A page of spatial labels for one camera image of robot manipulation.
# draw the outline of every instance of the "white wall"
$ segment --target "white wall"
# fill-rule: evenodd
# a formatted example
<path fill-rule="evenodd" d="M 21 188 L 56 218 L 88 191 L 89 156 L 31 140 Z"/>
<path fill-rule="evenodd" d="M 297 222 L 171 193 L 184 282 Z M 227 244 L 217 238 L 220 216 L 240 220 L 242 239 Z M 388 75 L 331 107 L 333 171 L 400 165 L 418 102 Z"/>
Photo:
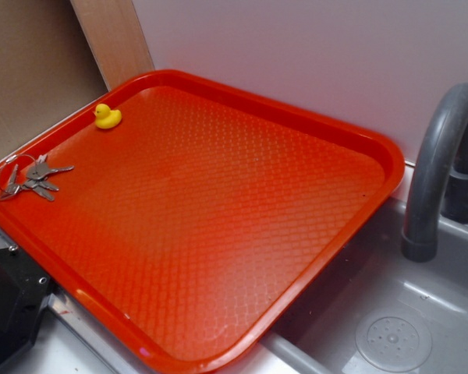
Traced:
<path fill-rule="evenodd" d="M 414 161 L 468 81 L 468 0 L 133 0 L 157 69 L 383 132 Z"/>

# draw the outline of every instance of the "wooden panel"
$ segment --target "wooden panel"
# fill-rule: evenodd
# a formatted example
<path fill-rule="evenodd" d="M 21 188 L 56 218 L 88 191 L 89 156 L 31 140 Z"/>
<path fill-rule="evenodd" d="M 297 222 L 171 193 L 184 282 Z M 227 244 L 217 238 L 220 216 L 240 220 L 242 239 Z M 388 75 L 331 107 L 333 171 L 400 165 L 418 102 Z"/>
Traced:
<path fill-rule="evenodd" d="M 109 89 L 154 70 L 132 0 L 71 0 Z"/>

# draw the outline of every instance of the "brown cardboard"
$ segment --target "brown cardboard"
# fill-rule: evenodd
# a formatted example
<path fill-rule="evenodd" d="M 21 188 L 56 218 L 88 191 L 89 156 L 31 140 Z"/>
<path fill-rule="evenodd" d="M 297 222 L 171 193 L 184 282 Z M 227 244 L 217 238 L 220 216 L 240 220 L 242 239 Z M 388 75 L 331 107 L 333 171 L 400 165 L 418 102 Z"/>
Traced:
<path fill-rule="evenodd" d="M 69 0 L 0 0 L 0 159 L 105 92 Z"/>

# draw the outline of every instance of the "tray rim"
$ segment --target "tray rim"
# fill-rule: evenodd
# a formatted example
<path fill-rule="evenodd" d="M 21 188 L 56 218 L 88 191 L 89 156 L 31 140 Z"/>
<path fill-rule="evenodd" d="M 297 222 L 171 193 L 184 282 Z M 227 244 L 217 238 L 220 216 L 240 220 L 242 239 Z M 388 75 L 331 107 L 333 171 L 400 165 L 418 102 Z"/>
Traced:
<path fill-rule="evenodd" d="M 81 277 L 73 270 L 67 266 L 59 265 L 62 260 L 39 238 L 36 238 L 34 233 L 30 232 L 18 220 L 14 220 L 14 217 L 8 217 L 6 212 L 0 209 L 0 227 L 21 247 L 25 248 L 49 273 L 52 271 L 53 277 L 61 286 L 94 314 L 144 363 L 153 369 L 170 373 L 210 372 L 239 358 L 270 328 L 277 317 L 289 306 L 288 300 L 294 300 L 318 276 L 326 264 L 339 252 L 336 247 L 341 248 L 345 245 L 398 186 L 404 174 L 405 161 L 400 149 L 390 139 L 377 132 L 175 70 L 149 72 L 127 81 L 12 154 L 47 153 L 65 139 L 93 123 L 93 112 L 97 103 L 105 102 L 111 107 L 116 107 L 134 94 L 153 86 L 174 86 L 179 90 L 193 94 L 197 94 L 197 90 L 200 90 L 199 96 L 206 97 L 208 100 L 227 104 L 276 123 L 281 121 L 280 118 L 294 118 L 294 122 L 299 123 L 298 126 L 284 126 L 293 127 L 297 131 L 312 136 L 318 135 L 317 137 L 320 139 L 340 146 L 344 146 L 342 144 L 344 136 L 346 138 L 346 136 L 353 134 L 354 142 L 349 144 L 353 146 L 351 149 L 374 158 L 383 167 L 385 173 L 385 181 L 380 189 L 365 202 L 362 208 L 346 223 L 346 226 L 322 249 L 321 254 L 309 263 L 300 276 L 275 300 L 268 309 L 271 313 L 262 315 L 230 349 L 218 352 L 208 360 L 190 362 L 177 360 L 163 351 L 144 332 L 138 330 L 131 321 L 125 318 L 122 312 L 98 294 L 97 290 L 80 279 Z M 323 126 L 329 131 L 317 134 L 316 131 L 322 130 Z M 25 167 L 26 163 L 29 162 L 26 159 L 27 157 L 18 159 L 20 168 Z"/>

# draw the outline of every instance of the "sink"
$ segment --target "sink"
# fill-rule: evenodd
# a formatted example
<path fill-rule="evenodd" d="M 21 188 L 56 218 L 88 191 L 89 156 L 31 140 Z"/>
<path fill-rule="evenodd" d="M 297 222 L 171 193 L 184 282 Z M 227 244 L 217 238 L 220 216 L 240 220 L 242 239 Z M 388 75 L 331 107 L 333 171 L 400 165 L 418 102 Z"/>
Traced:
<path fill-rule="evenodd" d="M 273 326 L 309 372 L 468 373 L 468 227 L 442 218 L 437 256 L 415 263 L 404 211 L 387 201 Z"/>

